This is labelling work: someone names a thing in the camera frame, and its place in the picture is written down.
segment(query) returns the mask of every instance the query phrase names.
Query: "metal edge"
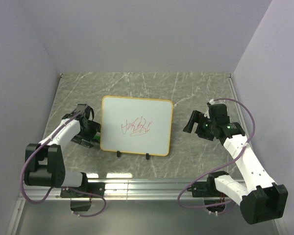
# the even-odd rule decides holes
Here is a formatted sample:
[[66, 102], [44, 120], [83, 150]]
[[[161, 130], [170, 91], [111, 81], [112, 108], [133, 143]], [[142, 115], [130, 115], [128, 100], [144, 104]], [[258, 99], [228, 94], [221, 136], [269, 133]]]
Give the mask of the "metal edge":
[[53, 96], [52, 105], [50, 106], [50, 112], [49, 112], [49, 115], [48, 115], [46, 127], [45, 127], [45, 130], [44, 130], [44, 133], [43, 133], [42, 138], [45, 138], [46, 136], [48, 136], [48, 134], [47, 134], [47, 126], [48, 126], [48, 124], [50, 122], [51, 111], [52, 111], [52, 108], [53, 108], [53, 106], [55, 104], [55, 97], [57, 96], [57, 93], [58, 93], [58, 89], [59, 89], [59, 86], [60, 86], [60, 81], [62, 79], [62, 76], [63, 76], [63, 73], [60, 73], [59, 76], [58, 76], [58, 85], [56, 87], [56, 90], [55, 90], [55, 93], [54, 93], [54, 96]]
[[[233, 81], [232, 81], [232, 74], [229, 73], [227, 78], [228, 78], [228, 81], [229, 81], [229, 84], [230, 84], [232, 95], [233, 95], [234, 99], [238, 100], [235, 89], [234, 89]], [[240, 119], [240, 122], [241, 122], [241, 124], [243, 126], [243, 129], [244, 129], [247, 137], [249, 138], [249, 133], [248, 133], [248, 129], [247, 129], [247, 126], [246, 126], [246, 123], [245, 123], [243, 113], [242, 113], [241, 106], [239, 104], [237, 104], [237, 103], [235, 103], [235, 106], [236, 106], [236, 110], [237, 110], [237, 112], [239, 114], [239, 119]]]
[[11, 219], [10, 219], [10, 223], [9, 223], [9, 226], [6, 231], [6, 235], [15, 235], [16, 234], [16, 230], [19, 226], [19, 222], [20, 222], [20, 219], [22, 216], [24, 205], [25, 205], [25, 199], [16, 201], [15, 207], [12, 212]]
[[[104, 182], [107, 200], [176, 200], [182, 189], [192, 180], [190, 179], [153, 179], [153, 180], [115, 180], [115, 179], [90, 179], [89, 182]], [[27, 195], [33, 200], [40, 200], [46, 194], [47, 187], [24, 186]], [[60, 198], [61, 189], [56, 188], [51, 191], [47, 201], [70, 201], [71, 198]], [[182, 196], [184, 200], [200, 200], [203, 198], [193, 198], [191, 192], [185, 192]], [[74, 198], [73, 200], [89, 200], [89, 198]]]

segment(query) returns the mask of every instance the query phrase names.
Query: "lavender wall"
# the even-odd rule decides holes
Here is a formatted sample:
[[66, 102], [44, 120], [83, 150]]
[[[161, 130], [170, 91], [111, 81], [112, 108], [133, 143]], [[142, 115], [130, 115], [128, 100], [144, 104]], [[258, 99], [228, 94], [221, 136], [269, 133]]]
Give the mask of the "lavender wall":
[[255, 116], [257, 156], [289, 191], [283, 218], [294, 235], [294, 0], [272, 1], [235, 69], [234, 85]]
[[0, 0], [0, 235], [15, 206], [25, 147], [42, 137], [57, 77], [20, 3]]
[[20, 0], [61, 72], [233, 72], [271, 0]]

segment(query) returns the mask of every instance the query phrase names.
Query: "white board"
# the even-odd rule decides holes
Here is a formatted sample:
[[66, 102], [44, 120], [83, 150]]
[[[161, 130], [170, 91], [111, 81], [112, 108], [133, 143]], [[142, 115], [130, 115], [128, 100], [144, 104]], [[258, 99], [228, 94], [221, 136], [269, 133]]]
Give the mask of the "white board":
[[170, 100], [105, 96], [101, 107], [100, 148], [166, 156], [172, 112]]

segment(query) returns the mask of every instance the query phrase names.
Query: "marble table surface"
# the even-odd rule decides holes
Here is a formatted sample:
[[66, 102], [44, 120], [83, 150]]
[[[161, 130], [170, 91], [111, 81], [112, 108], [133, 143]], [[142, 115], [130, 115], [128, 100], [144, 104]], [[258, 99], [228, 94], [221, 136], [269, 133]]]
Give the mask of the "marble table surface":
[[[78, 103], [88, 103], [101, 120], [101, 100], [105, 95], [169, 99], [174, 104], [170, 153], [166, 157], [104, 152], [99, 144], [88, 149], [73, 142], [63, 151], [66, 170], [99, 178], [194, 178], [228, 162], [231, 156], [218, 140], [207, 141], [196, 134], [182, 132], [192, 110], [206, 112], [212, 98], [233, 98], [225, 73], [148, 73], [107, 72], [63, 74], [45, 131], [50, 134], [64, 114]], [[225, 102], [233, 121], [240, 121], [235, 103]], [[235, 165], [224, 170], [233, 178], [242, 178]]]

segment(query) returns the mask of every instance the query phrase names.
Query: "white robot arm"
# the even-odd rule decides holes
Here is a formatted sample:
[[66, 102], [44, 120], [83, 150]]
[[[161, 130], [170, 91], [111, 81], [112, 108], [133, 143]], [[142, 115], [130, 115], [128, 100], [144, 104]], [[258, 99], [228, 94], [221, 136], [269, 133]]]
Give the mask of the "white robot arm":
[[191, 133], [194, 123], [198, 123], [195, 133], [210, 141], [219, 139], [233, 159], [237, 159], [245, 147], [242, 156], [235, 163], [246, 187], [233, 180], [227, 172], [216, 171], [208, 175], [206, 185], [201, 187], [202, 182], [196, 182], [189, 191], [192, 191], [193, 196], [196, 195], [196, 189], [203, 188], [214, 196], [224, 193], [240, 205], [242, 216], [249, 224], [282, 217], [288, 196], [285, 186], [277, 185], [265, 171], [247, 143], [240, 124], [230, 123], [226, 105], [208, 103], [208, 107], [209, 111], [205, 114], [194, 110], [183, 131]]
[[[29, 144], [27, 146], [25, 161], [40, 145], [47, 140], [51, 140], [29, 162], [24, 173], [26, 185], [54, 188], [84, 187], [84, 190], [86, 190], [88, 184], [86, 174], [83, 172], [66, 171], [62, 150], [65, 149], [70, 141], [88, 148], [93, 147], [92, 140], [96, 133], [100, 132], [100, 124], [89, 120], [90, 114], [94, 117], [94, 111], [91, 107], [85, 104], [78, 104], [72, 113], [66, 114], [62, 118], [60, 125], [48, 137], [38, 144]], [[41, 163], [44, 159], [48, 160], [47, 164]]]

